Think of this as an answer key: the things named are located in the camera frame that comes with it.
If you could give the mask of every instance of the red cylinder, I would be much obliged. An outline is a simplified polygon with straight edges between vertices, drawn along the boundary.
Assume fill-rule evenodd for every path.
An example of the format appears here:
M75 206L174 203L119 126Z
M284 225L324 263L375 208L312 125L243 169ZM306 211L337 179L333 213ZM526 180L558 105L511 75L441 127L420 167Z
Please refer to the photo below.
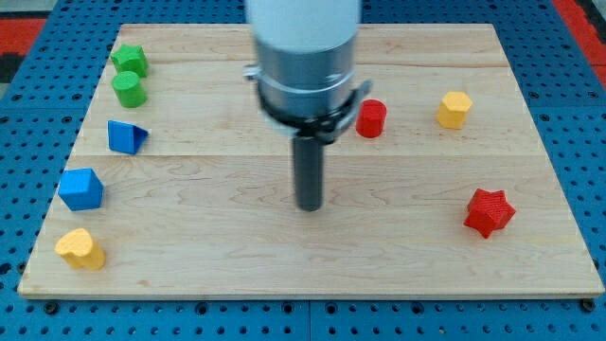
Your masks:
M367 99L362 102L362 108L356 122L356 131L358 134L374 138L383 132L387 108L377 99Z

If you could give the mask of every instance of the blue cube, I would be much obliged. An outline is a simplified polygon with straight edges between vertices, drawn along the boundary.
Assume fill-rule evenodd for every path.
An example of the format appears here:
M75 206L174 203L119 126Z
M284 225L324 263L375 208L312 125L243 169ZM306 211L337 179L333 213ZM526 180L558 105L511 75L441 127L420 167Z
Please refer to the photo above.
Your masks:
M107 137L112 151L135 155L148 137L148 132L133 124L109 120Z
M92 169L66 170L59 183L59 196L73 211L99 208L103 184Z

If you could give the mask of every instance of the yellow block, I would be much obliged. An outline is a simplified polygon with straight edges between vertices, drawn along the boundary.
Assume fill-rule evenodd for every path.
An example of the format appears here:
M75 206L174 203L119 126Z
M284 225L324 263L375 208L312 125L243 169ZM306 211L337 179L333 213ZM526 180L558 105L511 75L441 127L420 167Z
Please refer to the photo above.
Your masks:
M105 253L84 228L77 228L61 237L55 245L55 252L73 268L84 266L98 270L105 264Z
M473 102L463 92L449 92L437 109L437 121L444 128L461 129Z

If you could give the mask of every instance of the wooden table surface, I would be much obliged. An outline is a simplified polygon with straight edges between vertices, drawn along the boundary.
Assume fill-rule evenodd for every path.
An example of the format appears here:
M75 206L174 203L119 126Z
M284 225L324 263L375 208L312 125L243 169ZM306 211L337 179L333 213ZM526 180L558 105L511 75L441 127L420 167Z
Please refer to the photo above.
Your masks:
M383 135L327 148L325 205L294 207L290 143L258 113L248 26L126 25L148 101L120 107L103 72L67 168L92 167L103 206L53 200L19 286L34 299L507 299L604 291L490 25L361 26L358 82L388 108ZM447 91L474 105L436 121ZM150 132L137 156L107 120ZM464 226L477 188L517 209L485 240ZM87 228L107 255L73 270L53 247Z

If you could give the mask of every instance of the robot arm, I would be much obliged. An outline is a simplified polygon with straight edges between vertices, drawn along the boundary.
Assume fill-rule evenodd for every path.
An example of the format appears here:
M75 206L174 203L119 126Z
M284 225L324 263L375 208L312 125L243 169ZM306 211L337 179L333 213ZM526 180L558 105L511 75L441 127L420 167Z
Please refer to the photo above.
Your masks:
M248 0L262 113L292 139L297 205L322 206L324 146L357 116L370 83L352 90L359 0Z

